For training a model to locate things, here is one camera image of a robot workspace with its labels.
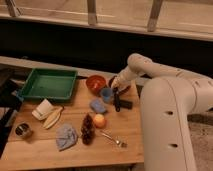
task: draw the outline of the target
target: dark background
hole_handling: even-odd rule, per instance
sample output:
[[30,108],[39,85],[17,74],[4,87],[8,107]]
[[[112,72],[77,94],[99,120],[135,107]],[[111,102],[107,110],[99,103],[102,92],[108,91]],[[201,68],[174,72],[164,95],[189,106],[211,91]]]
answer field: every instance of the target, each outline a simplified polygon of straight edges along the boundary
[[131,53],[213,76],[213,42],[0,19],[0,55],[119,72]]

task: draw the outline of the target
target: light blue cloth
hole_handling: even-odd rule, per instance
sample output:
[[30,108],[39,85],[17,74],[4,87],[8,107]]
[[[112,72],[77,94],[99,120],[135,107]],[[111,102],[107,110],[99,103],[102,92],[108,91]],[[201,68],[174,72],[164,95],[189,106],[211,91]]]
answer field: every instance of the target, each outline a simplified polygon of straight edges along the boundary
[[104,107],[104,105],[101,103],[99,99],[94,99],[90,102],[90,107],[96,112],[96,113],[105,113],[107,110]]
[[56,144],[59,151],[65,150],[78,141],[76,130],[70,124],[63,124],[57,130]]

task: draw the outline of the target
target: metal cup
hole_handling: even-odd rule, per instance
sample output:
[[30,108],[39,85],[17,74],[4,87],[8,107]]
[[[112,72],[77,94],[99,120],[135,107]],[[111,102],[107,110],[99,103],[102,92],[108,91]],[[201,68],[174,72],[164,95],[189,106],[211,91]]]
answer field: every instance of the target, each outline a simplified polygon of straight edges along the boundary
[[25,139],[27,137],[30,137],[33,133],[33,131],[30,129],[29,125],[26,123],[21,123],[18,125],[15,129],[16,135],[19,137]]

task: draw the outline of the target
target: blue cup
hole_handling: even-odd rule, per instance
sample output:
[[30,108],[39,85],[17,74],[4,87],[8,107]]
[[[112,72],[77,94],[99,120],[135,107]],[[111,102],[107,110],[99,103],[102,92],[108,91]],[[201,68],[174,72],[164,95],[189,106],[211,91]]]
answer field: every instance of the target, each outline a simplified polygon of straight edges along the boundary
[[104,103],[110,103],[112,95],[113,95],[113,91],[109,87],[102,88],[100,91],[100,96],[102,100],[104,101]]

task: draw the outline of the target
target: banana peel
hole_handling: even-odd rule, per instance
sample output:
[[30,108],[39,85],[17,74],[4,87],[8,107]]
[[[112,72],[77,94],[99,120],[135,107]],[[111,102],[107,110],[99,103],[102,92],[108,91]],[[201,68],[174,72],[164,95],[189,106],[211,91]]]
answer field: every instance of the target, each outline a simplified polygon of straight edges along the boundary
[[58,107],[57,109],[53,110],[45,120],[43,127],[45,129],[51,128],[59,120],[63,109],[64,107]]

